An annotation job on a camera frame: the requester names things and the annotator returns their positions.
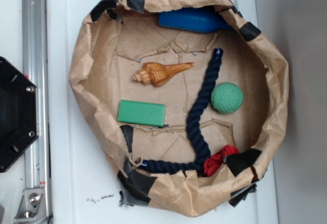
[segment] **black bracket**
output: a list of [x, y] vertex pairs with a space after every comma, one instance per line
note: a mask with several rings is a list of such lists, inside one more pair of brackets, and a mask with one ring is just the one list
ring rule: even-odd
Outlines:
[[0, 173], [38, 137], [37, 87], [0, 57]]

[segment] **bolt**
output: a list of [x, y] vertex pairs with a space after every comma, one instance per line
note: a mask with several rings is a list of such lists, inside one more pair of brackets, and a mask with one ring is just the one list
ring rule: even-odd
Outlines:
[[22, 215], [24, 218], [30, 218], [33, 216], [31, 211], [25, 211]]
[[40, 203], [41, 197], [40, 197], [40, 195], [38, 195], [36, 193], [32, 193], [29, 196], [29, 201], [33, 206], [35, 206], [35, 205], [38, 205]]
[[26, 92], [27, 92], [27, 93], [32, 93], [32, 92], [34, 92], [34, 87], [32, 87], [32, 86], [27, 86], [27, 87], [26, 87]]

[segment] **green block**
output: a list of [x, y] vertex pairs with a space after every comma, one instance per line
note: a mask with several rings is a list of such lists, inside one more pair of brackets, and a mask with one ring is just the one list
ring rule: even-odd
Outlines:
[[164, 126], [165, 105], [121, 100], [118, 121], [134, 124]]

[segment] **black plastic part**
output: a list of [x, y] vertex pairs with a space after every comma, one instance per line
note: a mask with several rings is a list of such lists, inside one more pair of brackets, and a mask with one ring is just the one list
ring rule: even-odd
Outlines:
[[129, 125], [123, 125], [121, 126], [122, 132], [125, 137], [126, 145], [128, 148], [128, 152], [133, 151], [133, 134], [134, 134], [134, 127], [129, 126]]
[[127, 0], [127, 6], [131, 9], [143, 13], [145, 0]]
[[0, 173], [6, 172], [38, 137], [36, 90], [0, 57]]
[[250, 148], [242, 154], [233, 154], [227, 156], [225, 163], [233, 175], [237, 176], [244, 169], [251, 167], [256, 162], [260, 154], [261, 151]]
[[240, 34], [244, 40], [252, 41], [261, 34], [261, 31], [251, 22], [248, 22], [240, 28]]
[[92, 22], [97, 21], [101, 14], [107, 9], [117, 7], [118, 0], [102, 0], [90, 12]]
[[149, 177], [138, 173], [133, 169], [128, 159], [125, 161], [124, 170], [128, 178], [119, 171], [118, 179], [125, 196], [125, 203], [129, 205], [147, 206], [151, 200], [148, 197], [149, 191], [157, 177]]
[[232, 198], [228, 201], [230, 205], [236, 207], [240, 201], [245, 200], [247, 195], [251, 192], [256, 192], [256, 184], [251, 184], [237, 192], [231, 194]]

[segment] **cardboard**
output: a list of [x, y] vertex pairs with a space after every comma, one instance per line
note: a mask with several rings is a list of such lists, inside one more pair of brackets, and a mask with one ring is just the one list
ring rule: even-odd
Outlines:
[[[148, 206], [186, 216], [198, 216], [229, 200], [231, 193], [261, 179], [286, 130], [289, 72], [278, 49], [243, 19], [230, 0], [144, 0], [144, 12], [136, 12], [128, 0], [119, 0], [113, 11], [119, 20], [103, 12], [97, 21], [88, 15], [76, 43], [69, 81], [81, 112], [100, 141], [115, 172], [133, 183], [133, 174], [156, 177], [149, 191], [139, 189]], [[158, 12], [182, 7], [214, 6], [235, 30], [200, 34], [162, 28]], [[229, 115], [217, 113], [211, 104], [201, 116], [201, 132], [214, 154], [226, 145], [242, 153], [262, 151], [253, 167], [234, 176], [223, 165], [212, 177], [195, 171], [150, 174], [137, 168], [140, 160], [154, 159], [189, 163], [195, 159], [187, 139], [185, 121], [201, 88], [214, 48], [224, 54], [216, 84], [232, 82], [244, 94], [240, 109]], [[143, 63], [194, 62], [192, 69], [174, 76], [165, 85], [132, 81]], [[128, 151], [117, 121], [120, 100], [166, 105], [166, 128], [134, 126], [132, 152]]]

